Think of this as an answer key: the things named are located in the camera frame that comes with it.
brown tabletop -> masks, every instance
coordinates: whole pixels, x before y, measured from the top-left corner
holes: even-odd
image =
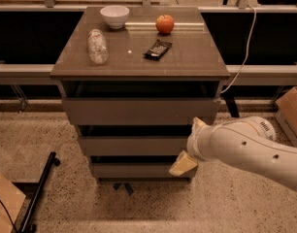
[[[100,15],[101,8],[88,7],[50,76],[53,79],[166,79],[225,80],[226,66],[197,8],[130,7],[125,26],[111,29]],[[175,20],[169,35],[157,32],[158,16]],[[87,35],[91,29],[103,31],[109,49],[108,60],[97,65],[90,60]],[[173,45],[159,60],[143,57],[157,39]]]

white cable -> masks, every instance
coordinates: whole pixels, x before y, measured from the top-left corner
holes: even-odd
[[[255,21],[256,21],[256,10],[253,6],[249,5],[252,9],[253,9],[253,12],[254,12],[254,17],[253,17],[253,23],[252,23],[252,26],[251,26],[251,29],[249,30],[249,33],[248,33],[248,38],[247,38],[247,47],[246,47],[246,57],[245,57],[245,60],[243,62],[243,64],[241,65],[241,67],[239,68],[236,76],[234,77],[234,79],[232,80],[232,82],[224,89],[222,90],[220,93],[224,93],[225,91],[227,91],[230,86],[233,85],[233,83],[235,82],[235,80],[237,80],[239,74],[241,73],[243,67],[245,66],[246,64],[246,61],[248,59],[248,52],[249,52],[249,42],[251,40],[251,35],[252,35],[252,32],[253,32],[253,28],[254,28],[254,25],[255,25]]]

red apple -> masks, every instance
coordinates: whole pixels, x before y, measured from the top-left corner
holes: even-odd
[[[162,15],[157,18],[155,25],[159,33],[170,34],[174,29],[175,21],[173,17],[169,15]]]

black pole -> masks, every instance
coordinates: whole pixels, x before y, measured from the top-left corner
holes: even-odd
[[[34,194],[33,194],[33,197],[32,197],[32,200],[29,204],[29,207],[27,209],[27,212],[25,213],[25,216],[23,218],[23,221],[21,223],[21,227],[19,229],[19,233],[27,233],[28,230],[29,230],[29,223],[30,223],[30,220],[31,218],[33,217],[33,214],[34,214],[34,211],[36,209],[36,206],[38,204],[38,201],[40,199],[40,196],[41,196],[41,193],[43,191],[43,188],[44,188],[44,185],[46,183],[46,180],[49,176],[49,173],[50,173],[50,168],[52,166],[52,164],[55,162],[55,152],[52,151],[49,155],[49,159],[48,159],[48,162],[46,163],[46,166],[43,170],[43,173],[42,173],[42,176],[39,180],[39,185],[38,187],[36,188]]]

floor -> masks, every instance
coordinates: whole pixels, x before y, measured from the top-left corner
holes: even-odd
[[[241,117],[270,120],[278,142],[290,145],[269,101],[238,106]],[[278,183],[213,161],[202,163],[191,183],[130,183],[130,196],[92,178],[60,101],[17,109],[17,101],[0,101],[0,172],[33,183],[51,151],[61,161],[33,217],[37,232],[297,232],[297,193]],[[215,123],[231,119],[222,103]]]

